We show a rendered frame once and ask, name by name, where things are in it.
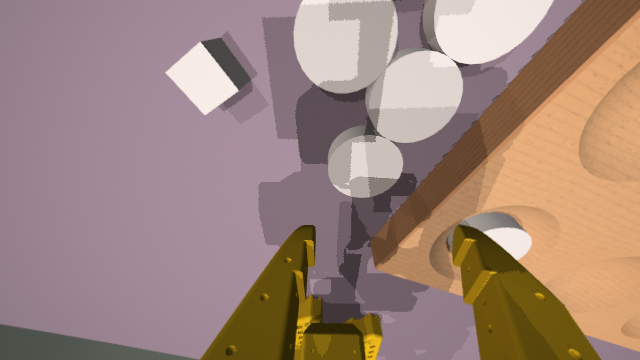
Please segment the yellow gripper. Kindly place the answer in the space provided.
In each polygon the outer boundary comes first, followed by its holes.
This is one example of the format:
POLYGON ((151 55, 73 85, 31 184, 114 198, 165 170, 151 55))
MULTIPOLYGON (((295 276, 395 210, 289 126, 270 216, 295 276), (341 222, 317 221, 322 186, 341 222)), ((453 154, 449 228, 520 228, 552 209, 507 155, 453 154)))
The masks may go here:
MULTIPOLYGON (((200 360, 294 360, 316 229, 279 248, 200 360)), ((457 225, 453 265, 473 305, 480 360, 601 360, 564 304, 482 231, 457 225)))

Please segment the white disc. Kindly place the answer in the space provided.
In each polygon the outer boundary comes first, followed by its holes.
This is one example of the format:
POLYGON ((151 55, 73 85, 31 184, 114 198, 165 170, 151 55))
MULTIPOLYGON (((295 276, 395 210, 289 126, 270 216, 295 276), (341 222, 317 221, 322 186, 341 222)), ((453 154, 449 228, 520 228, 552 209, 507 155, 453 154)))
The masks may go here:
POLYGON ((349 128, 338 135, 328 152, 328 175, 341 193, 368 198, 390 189, 403 170, 403 157, 394 141, 372 125, 349 128))
POLYGON ((359 91, 383 73, 397 36, 393 0, 302 0, 293 34, 306 76, 340 94, 359 91))
POLYGON ((554 0, 425 0, 430 47, 463 64, 497 59, 524 41, 554 0))
MULTIPOLYGON (((522 258, 532 245, 531 236, 512 216, 505 213, 482 213, 469 217, 459 224, 471 226, 482 231, 503 247, 516 260, 522 258)), ((455 227, 448 236, 448 244, 451 250, 455 227)))
POLYGON ((456 63, 423 47, 393 54, 383 73, 366 88, 365 105, 379 134, 398 143, 426 139, 457 111, 463 79, 456 63))

